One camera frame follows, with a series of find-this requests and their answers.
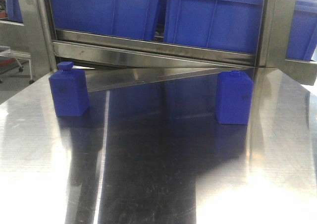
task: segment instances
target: floor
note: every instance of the floor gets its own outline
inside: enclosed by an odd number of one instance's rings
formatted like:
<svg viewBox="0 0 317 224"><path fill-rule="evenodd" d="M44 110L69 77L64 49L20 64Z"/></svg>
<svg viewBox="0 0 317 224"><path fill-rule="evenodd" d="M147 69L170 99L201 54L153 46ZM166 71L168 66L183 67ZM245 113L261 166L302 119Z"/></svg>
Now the floor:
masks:
<svg viewBox="0 0 317 224"><path fill-rule="evenodd" d="M16 93L29 86L30 67L27 60L20 61L23 71L19 72L19 65L16 61L9 64L0 63L0 104L11 98Z"/></svg>

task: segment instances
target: metal shelf rail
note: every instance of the metal shelf rail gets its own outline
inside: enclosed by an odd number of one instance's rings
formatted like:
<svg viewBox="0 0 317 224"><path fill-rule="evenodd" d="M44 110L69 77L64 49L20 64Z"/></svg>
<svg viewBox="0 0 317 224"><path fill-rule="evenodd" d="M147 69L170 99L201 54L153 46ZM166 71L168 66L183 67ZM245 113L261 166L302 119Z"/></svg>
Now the metal shelf rail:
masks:
<svg viewBox="0 0 317 224"><path fill-rule="evenodd" d="M56 69L60 58L114 67L277 67L304 84L317 65L286 59L295 0L264 0L256 55L56 30L50 0L19 0L23 24L0 21L0 42L11 56L32 59L34 79Z"/></svg>

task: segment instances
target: blue plastic crate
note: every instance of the blue plastic crate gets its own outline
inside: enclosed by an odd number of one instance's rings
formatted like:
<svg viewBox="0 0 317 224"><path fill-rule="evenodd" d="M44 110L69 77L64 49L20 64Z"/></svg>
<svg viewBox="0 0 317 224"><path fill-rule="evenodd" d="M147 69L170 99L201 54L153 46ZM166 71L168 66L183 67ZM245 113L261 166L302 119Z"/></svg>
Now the blue plastic crate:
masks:
<svg viewBox="0 0 317 224"><path fill-rule="evenodd" d="M238 70L218 74L216 118L220 124L248 124L253 81Z"/></svg>
<svg viewBox="0 0 317 224"><path fill-rule="evenodd" d="M51 0L57 28L151 40L159 0Z"/></svg>
<svg viewBox="0 0 317 224"><path fill-rule="evenodd" d="M262 0L168 0L164 41L255 54ZM310 60L317 45L317 1L297 0L288 58Z"/></svg>
<svg viewBox="0 0 317 224"><path fill-rule="evenodd" d="M20 10L19 0L6 0L5 3L8 20L14 22L22 22L22 14Z"/></svg>
<svg viewBox="0 0 317 224"><path fill-rule="evenodd" d="M255 53L262 0L167 0L164 41Z"/></svg>
<svg viewBox="0 0 317 224"><path fill-rule="evenodd" d="M297 0L287 58L311 60L317 45L317 1Z"/></svg>

